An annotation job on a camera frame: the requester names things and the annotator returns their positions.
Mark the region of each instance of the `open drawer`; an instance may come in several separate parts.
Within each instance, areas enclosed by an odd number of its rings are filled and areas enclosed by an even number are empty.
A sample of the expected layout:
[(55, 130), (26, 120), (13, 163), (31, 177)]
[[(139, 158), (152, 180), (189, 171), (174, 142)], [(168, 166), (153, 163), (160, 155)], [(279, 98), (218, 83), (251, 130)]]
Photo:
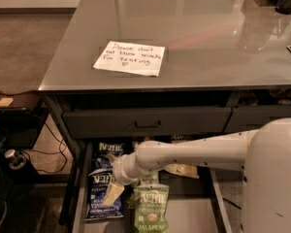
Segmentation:
[(173, 107), (81, 110), (63, 119), (75, 139), (222, 132), (230, 108)]
[[(133, 211), (128, 210), (123, 197), (124, 217), (108, 220), (85, 221), (87, 215), (88, 176), (91, 170), (93, 145), (87, 144), (85, 163), (81, 172), (81, 186), (74, 220), (74, 233), (130, 233), (133, 231)], [(209, 169), (199, 170), (201, 179), (184, 179), (165, 174), (161, 183), (170, 186), (166, 218), (171, 233), (216, 233), (225, 232), (218, 211), (216, 197), (212, 193)]]

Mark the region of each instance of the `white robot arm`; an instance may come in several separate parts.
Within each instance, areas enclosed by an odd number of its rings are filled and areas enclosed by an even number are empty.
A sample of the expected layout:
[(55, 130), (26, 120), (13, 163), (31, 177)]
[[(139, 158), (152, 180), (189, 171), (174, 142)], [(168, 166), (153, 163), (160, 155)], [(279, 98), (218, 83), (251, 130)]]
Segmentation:
[(248, 147), (257, 132), (252, 130), (177, 144), (146, 141), (135, 152), (119, 157), (113, 164), (113, 175), (119, 183), (129, 184), (173, 163), (243, 171)]
[(240, 232), (291, 232), (291, 118), (180, 144), (144, 142), (114, 163), (113, 174), (119, 183), (129, 184), (171, 163), (205, 162), (244, 165)]

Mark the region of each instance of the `drawer handle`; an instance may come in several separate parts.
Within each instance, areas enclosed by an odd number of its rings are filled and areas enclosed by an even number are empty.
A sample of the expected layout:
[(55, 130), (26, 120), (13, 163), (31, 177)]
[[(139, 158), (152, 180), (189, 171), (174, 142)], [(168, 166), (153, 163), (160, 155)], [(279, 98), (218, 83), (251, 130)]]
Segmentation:
[(152, 124), (152, 125), (147, 125), (147, 126), (140, 126), (138, 125), (138, 122), (135, 121), (135, 127), (136, 128), (159, 128), (161, 126), (161, 121), (158, 120), (156, 123)]

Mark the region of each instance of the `drawer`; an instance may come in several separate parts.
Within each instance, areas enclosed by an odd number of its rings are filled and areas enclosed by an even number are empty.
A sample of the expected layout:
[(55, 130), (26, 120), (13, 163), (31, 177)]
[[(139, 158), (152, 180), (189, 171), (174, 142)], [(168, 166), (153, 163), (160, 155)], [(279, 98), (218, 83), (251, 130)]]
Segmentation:
[[(85, 163), (83, 170), (81, 171), (80, 192), (78, 198), (78, 204), (76, 207), (73, 233), (130, 233), (133, 231), (133, 211), (129, 211), (124, 206), (124, 217), (117, 219), (106, 220), (93, 220), (85, 221), (87, 214), (87, 198), (88, 198), (88, 172), (90, 171), (90, 163), (92, 158), (92, 144), (87, 145), (85, 152)], [(201, 179), (187, 179), (182, 182), (176, 182), (177, 185), (183, 185), (184, 189), (178, 187), (172, 187), (175, 181), (171, 183), (171, 194), (168, 201), (166, 218), (169, 223), (170, 233), (217, 233), (224, 232), (222, 224), (219, 221), (219, 212), (217, 211), (217, 204), (213, 201), (212, 195), (202, 195), (201, 192), (210, 192), (212, 189), (212, 182), (208, 169), (203, 169), (203, 172), (199, 173)], [(181, 177), (172, 177), (171, 180), (182, 179)], [(203, 188), (197, 188), (194, 194), (194, 189), (199, 187), (200, 184), (191, 185), (191, 191), (186, 190), (189, 185), (184, 183), (203, 183)], [(164, 183), (168, 184), (168, 179), (164, 179)], [(179, 191), (186, 190), (184, 193), (179, 194)], [(125, 198), (123, 198), (123, 205), (127, 205)], [(181, 217), (181, 221), (178, 220), (179, 215), (185, 215)]]
[(291, 105), (234, 108), (225, 132), (258, 129), (272, 120), (285, 117), (291, 117)]
[(173, 107), (84, 110), (63, 114), (71, 136), (158, 136), (222, 132), (230, 108)]

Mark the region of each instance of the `green chip bag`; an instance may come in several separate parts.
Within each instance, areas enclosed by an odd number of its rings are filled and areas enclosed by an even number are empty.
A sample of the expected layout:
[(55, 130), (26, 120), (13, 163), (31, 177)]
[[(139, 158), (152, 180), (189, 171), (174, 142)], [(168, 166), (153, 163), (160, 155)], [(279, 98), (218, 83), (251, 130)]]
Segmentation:
[(168, 233), (165, 219), (169, 187), (164, 184), (142, 184), (134, 189), (134, 233)]
[[(153, 184), (153, 183), (159, 183), (158, 171), (154, 171), (150, 175), (141, 176), (134, 183), (131, 183), (131, 187), (136, 188), (138, 185), (141, 184)], [(135, 207), (135, 195), (133, 192), (128, 199), (128, 208), (132, 209), (134, 207)]]

